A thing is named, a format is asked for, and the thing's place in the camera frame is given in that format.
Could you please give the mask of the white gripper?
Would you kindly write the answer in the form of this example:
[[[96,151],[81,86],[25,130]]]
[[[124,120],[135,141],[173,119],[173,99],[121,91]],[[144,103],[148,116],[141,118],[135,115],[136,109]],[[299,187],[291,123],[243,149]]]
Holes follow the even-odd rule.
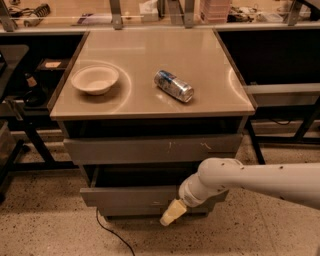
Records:
[[[160,219],[163,226],[168,226],[180,218],[187,211],[187,206],[197,207],[209,198],[207,188],[196,174],[182,182],[179,188],[179,197],[180,199],[174,199],[163,213]]]

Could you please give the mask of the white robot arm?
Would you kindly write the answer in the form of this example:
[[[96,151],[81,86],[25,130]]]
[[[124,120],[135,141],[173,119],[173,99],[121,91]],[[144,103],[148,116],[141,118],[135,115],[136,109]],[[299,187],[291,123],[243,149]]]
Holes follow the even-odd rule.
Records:
[[[182,182],[179,198],[170,203],[160,223],[168,226],[188,207],[197,207],[231,188],[320,209],[320,164],[243,165],[236,159],[208,158]]]

